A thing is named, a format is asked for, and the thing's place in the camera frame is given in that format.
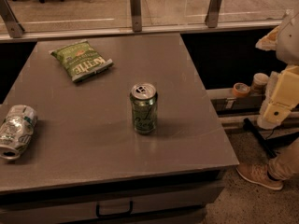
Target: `sneaker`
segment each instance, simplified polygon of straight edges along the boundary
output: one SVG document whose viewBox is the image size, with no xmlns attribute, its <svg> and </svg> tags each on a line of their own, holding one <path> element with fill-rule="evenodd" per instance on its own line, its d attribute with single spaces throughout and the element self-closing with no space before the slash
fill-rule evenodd
<svg viewBox="0 0 299 224">
<path fill-rule="evenodd" d="M 261 185 L 271 190 L 282 190 L 283 182 L 271 180 L 267 174 L 267 165 L 242 163 L 236 167 L 237 172 L 250 183 Z"/>
</svg>

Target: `floor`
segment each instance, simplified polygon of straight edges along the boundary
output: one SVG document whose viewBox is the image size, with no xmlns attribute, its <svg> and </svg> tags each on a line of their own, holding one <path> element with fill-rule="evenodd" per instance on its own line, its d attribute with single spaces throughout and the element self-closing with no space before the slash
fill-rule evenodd
<svg viewBox="0 0 299 224">
<path fill-rule="evenodd" d="M 131 27 L 130 0 L 7 1 L 28 33 Z M 141 0 L 143 26 L 205 23 L 209 1 Z M 298 1 L 222 0 L 219 22 L 281 19 Z M 0 20 L 0 34 L 6 32 Z"/>
<path fill-rule="evenodd" d="M 130 26 L 129 0 L 8 0 L 27 32 L 77 29 L 125 28 Z M 220 22 L 281 19 L 285 10 L 299 0 L 223 0 Z M 209 0 L 142 0 L 144 26 L 204 23 Z M 0 21 L 0 33 L 5 33 Z M 267 157 L 250 132 L 237 127 L 226 129 L 240 161 L 262 163 Z M 282 127 L 273 135 L 296 131 Z M 299 220 L 299 176 L 286 181 L 282 191 L 252 185 L 239 177 L 235 169 L 224 176 L 225 189 L 207 206 L 206 224 L 296 224 Z"/>
</svg>

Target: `beige pants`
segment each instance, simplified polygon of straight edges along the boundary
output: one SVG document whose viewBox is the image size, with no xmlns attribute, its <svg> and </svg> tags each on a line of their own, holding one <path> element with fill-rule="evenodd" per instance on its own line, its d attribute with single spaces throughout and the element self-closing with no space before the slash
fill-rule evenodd
<svg viewBox="0 0 299 224">
<path fill-rule="evenodd" d="M 299 174 L 299 138 L 269 161 L 268 172 L 275 179 L 286 180 Z"/>
</svg>

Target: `black metal stand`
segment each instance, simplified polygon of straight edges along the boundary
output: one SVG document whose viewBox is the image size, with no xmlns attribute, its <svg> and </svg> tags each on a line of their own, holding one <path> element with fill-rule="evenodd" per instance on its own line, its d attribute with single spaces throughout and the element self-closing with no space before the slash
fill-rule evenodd
<svg viewBox="0 0 299 224">
<path fill-rule="evenodd" d="M 254 136 L 257 138 L 260 145 L 263 147 L 270 159 L 273 159 L 277 156 L 277 154 L 273 150 L 274 147 L 287 146 L 299 137 L 299 132 L 296 132 L 287 135 L 282 135 L 276 138 L 264 139 L 249 119 L 244 119 L 244 123 L 245 124 L 243 128 L 245 130 L 250 130 L 254 134 Z"/>
</svg>

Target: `soda can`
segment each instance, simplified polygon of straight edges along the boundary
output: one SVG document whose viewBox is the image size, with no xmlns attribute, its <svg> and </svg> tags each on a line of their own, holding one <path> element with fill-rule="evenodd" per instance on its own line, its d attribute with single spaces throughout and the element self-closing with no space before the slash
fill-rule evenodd
<svg viewBox="0 0 299 224">
<path fill-rule="evenodd" d="M 130 100 L 132 105 L 132 121 L 138 133 L 147 134 L 157 126 L 156 88 L 149 83 L 136 84 L 132 87 Z"/>
<path fill-rule="evenodd" d="M 0 157 L 18 159 L 30 143 L 36 122 L 37 114 L 32 107 L 12 106 L 0 128 Z"/>
</svg>

